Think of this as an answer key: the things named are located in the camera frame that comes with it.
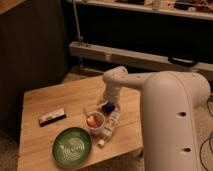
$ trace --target wooden table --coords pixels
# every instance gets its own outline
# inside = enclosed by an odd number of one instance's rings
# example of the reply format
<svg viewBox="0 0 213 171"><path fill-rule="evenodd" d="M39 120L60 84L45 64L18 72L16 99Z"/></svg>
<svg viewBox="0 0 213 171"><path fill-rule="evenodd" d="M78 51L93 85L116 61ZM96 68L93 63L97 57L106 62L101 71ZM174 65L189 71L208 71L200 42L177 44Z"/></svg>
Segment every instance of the wooden table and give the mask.
<svg viewBox="0 0 213 171"><path fill-rule="evenodd" d="M104 83L99 76L26 92L18 170L63 170L55 164L52 157L52 145L56 136L69 127L86 129L83 108L86 107L88 111L94 110L103 91ZM97 139L93 138L91 153L79 168L142 147L139 99L140 94L136 90L128 88L121 90L121 118L112 139L100 149L97 146ZM44 127L39 126L39 115L59 108L64 108L67 118Z"/></svg>

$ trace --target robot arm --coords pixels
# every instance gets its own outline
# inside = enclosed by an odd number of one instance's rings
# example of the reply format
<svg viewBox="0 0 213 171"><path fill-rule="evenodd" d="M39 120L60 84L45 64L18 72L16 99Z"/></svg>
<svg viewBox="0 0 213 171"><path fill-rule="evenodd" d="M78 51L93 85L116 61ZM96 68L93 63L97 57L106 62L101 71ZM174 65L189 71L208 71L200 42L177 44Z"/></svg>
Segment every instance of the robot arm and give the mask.
<svg viewBox="0 0 213 171"><path fill-rule="evenodd" d="M104 101L119 107L122 86L141 91L140 112L146 171L201 171L193 109L207 101L208 81L198 73L163 71L104 73Z"/></svg>

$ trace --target green plate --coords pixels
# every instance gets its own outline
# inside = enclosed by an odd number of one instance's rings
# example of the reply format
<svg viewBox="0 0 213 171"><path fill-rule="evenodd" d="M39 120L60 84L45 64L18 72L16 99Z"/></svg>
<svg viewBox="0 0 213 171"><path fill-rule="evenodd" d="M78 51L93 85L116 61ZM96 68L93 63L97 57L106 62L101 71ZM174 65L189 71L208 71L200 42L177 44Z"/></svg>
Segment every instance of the green plate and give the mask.
<svg viewBox="0 0 213 171"><path fill-rule="evenodd" d="M90 135L82 128L72 127L56 137L52 152L59 166L74 168L88 158L91 147Z"/></svg>

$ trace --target small box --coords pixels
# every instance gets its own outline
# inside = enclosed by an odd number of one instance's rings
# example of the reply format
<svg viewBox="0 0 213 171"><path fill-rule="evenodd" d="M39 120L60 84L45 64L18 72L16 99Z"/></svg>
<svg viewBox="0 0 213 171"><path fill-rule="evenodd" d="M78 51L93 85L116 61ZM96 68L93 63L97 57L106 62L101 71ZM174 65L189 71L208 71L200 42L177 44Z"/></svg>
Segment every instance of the small box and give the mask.
<svg viewBox="0 0 213 171"><path fill-rule="evenodd" d="M63 118L66 118L66 114L64 112L64 109L61 108L50 113L40 115L38 117L38 122L40 126L44 126Z"/></svg>

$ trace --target cable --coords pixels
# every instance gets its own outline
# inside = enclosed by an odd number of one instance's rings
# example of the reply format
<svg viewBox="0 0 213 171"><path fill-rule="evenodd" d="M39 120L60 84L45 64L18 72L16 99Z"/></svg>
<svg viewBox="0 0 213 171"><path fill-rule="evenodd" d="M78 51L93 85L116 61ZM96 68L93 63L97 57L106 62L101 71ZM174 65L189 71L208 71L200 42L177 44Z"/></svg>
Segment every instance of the cable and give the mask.
<svg viewBox="0 0 213 171"><path fill-rule="evenodd" d="M204 142L200 146L200 162L201 162L203 168L206 171L210 171L210 170L206 167L206 165L203 162L203 159L202 159L202 149L203 149L203 146L206 144L206 142L209 142L209 147L210 147L211 153L213 154L212 140L213 140L213 131L211 132L210 136L207 139L205 139Z"/></svg>
<svg viewBox="0 0 213 171"><path fill-rule="evenodd" d="M212 112L211 112L211 109L210 109L210 107L209 107L209 101L207 101L207 109L208 109L208 111L209 111L209 114L210 114L210 116L213 118L213 114L212 114Z"/></svg>
<svg viewBox="0 0 213 171"><path fill-rule="evenodd" d="M209 111L210 116L213 118L213 114L212 114L211 109L210 109L210 106L209 106L209 101L207 101L207 108L208 108L208 111ZM203 168L204 168L206 171L210 171L210 170L206 167L206 165L204 164L203 159L202 159L202 149L203 149L203 146L204 146L207 142L208 142L208 144L209 144L210 151L211 151L211 153L213 154L213 145L212 145L212 144L213 144L213 143L212 143L212 142L213 142L213 131L211 132L210 136L209 136L207 139L205 139L205 140L203 141L203 143L201 144L201 146L200 146L200 162L201 162Z"/></svg>

